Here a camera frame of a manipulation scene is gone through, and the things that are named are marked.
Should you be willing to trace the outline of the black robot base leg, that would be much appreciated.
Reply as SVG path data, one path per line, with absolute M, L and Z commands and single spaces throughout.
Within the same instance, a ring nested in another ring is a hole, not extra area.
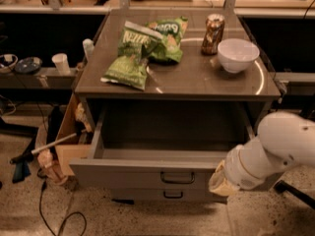
M 294 195 L 296 198 L 307 204 L 312 209 L 315 209 L 315 200 L 308 196 L 307 194 L 297 190 L 295 187 L 289 185 L 287 182 L 281 180 L 277 182 L 274 186 L 274 190 L 278 194 L 282 194 L 284 192 L 289 192 Z

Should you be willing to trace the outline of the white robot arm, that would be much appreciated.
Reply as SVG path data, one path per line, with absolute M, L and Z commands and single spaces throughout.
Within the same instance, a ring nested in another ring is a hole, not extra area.
M 315 166 L 315 123 L 289 112 L 265 116 L 257 135 L 228 152 L 209 180 L 209 191 L 228 197 L 253 190 L 297 165 Z

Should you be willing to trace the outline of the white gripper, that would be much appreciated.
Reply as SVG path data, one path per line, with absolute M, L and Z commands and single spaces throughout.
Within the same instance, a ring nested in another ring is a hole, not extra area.
M 285 172 L 289 163 L 267 152 L 259 138 L 233 148 L 212 174 L 208 188 L 213 194 L 229 197 L 240 189 L 253 190 L 276 173 Z

